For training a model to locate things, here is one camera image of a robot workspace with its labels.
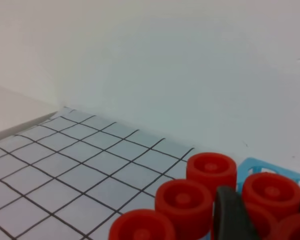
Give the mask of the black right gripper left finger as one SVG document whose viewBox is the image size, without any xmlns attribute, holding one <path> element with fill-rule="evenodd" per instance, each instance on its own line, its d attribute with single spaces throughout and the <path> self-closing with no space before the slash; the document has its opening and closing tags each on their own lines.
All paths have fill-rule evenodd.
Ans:
<svg viewBox="0 0 300 240">
<path fill-rule="evenodd" d="M 241 195 L 229 186 L 219 186 L 216 190 L 211 239 L 259 239 Z"/>
</svg>

